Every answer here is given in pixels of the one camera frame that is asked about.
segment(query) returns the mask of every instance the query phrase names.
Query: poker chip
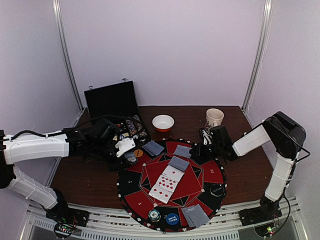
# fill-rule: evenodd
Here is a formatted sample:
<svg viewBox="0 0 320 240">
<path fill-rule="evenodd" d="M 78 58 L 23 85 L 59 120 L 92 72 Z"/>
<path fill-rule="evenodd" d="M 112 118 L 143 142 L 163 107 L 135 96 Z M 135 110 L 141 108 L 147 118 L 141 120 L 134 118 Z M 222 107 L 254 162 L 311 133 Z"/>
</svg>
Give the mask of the poker chip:
<svg viewBox="0 0 320 240">
<path fill-rule="evenodd" d="M 144 152 L 141 149 L 137 149 L 133 153 L 136 158 L 140 158 L 144 154 Z"/>
<path fill-rule="evenodd" d="M 176 225 L 179 222 L 179 217 L 175 213 L 169 213 L 165 220 L 169 225 Z"/>
<path fill-rule="evenodd" d="M 154 223 L 159 222 L 161 218 L 160 212 L 155 209 L 151 210 L 148 216 L 151 222 L 154 222 Z"/>
</svg>

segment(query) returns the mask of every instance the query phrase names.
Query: white cable tie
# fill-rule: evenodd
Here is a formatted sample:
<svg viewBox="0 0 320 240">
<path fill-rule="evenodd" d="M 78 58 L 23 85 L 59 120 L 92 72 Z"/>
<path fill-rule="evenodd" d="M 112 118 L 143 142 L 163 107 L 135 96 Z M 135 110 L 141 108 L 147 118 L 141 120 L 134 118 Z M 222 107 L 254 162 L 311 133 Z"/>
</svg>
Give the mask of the white cable tie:
<svg viewBox="0 0 320 240">
<path fill-rule="evenodd" d="M 272 175 L 274 175 L 275 177 L 277 177 L 278 179 L 281 179 L 281 180 L 283 180 L 283 181 L 291 181 L 291 180 L 292 180 L 292 178 L 290 178 L 290 179 L 284 179 L 284 178 L 278 176 L 278 175 L 275 174 L 275 173 L 272 173 Z"/>
<path fill-rule="evenodd" d="M 26 196 L 25 199 L 28 199 L 36 191 L 36 183 L 33 178 L 32 178 L 32 181 L 33 181 L 33 191 L 28 196 Z"/>
</svg>

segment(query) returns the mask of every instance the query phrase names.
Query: white mug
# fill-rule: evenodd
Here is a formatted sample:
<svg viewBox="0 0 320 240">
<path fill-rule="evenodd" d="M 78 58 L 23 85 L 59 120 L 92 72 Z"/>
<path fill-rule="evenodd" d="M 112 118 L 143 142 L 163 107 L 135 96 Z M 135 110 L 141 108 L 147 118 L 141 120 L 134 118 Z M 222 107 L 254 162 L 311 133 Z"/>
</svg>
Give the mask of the white mug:
<svg viewBox="0 0 320 240">
<path fill-rule="evenodd" d="M 206 111 L 205 128 L 210 128 L 221 125 L 224 119 L 224 113 L 217 108 L 210 108 Z"/>
</svg>

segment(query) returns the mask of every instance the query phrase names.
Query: open case lid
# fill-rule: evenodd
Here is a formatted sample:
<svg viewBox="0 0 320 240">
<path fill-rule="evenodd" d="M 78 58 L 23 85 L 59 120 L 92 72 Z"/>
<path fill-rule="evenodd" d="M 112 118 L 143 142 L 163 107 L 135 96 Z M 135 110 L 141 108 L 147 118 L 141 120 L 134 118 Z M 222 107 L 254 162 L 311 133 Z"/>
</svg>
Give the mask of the open case lid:
<svg viewBox="0 0 320 240">
<path fill-rule="evenodd" d="M 125 117 L 139 114 L 133 81 L 87 90 L 84 95 L 91 119 L 106 114 Z"/>
</svg>

